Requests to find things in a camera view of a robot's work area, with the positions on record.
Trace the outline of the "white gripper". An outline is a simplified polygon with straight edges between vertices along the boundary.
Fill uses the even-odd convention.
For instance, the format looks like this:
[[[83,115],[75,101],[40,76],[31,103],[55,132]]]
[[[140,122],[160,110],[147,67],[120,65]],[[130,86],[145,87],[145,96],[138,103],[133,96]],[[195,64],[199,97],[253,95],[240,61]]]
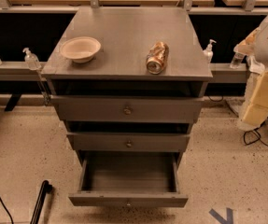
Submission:
[[[246,56],[260,54],[260,31],[257,27],[233,49]],[[242,115],[245,124],[258,127],[268,118],[268,70],[259,75],[251,102]]]

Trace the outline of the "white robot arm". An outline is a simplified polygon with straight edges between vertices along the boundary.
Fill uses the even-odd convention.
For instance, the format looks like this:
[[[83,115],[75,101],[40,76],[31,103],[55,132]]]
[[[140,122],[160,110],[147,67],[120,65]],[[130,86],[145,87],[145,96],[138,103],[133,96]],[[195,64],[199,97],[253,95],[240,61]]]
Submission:
[[[268,117],[268,15],[233,51],[246,55],[250,62],[251,74],[237,122],[239,129],[250,131]]]

